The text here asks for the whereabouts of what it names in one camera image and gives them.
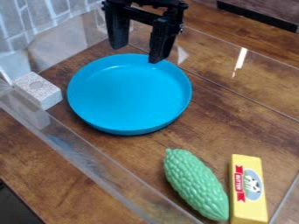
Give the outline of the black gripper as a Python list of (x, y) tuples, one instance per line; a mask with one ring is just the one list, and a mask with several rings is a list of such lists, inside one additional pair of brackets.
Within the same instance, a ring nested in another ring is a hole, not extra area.
[(187, 9), (185, 0), (105, 0), (111, 47), (117, 50), (129, 44), (131, 20), (154, 25), (149, 62), (161, 62), (170, 56), (177, 36), (183, 31), (183, 14)]

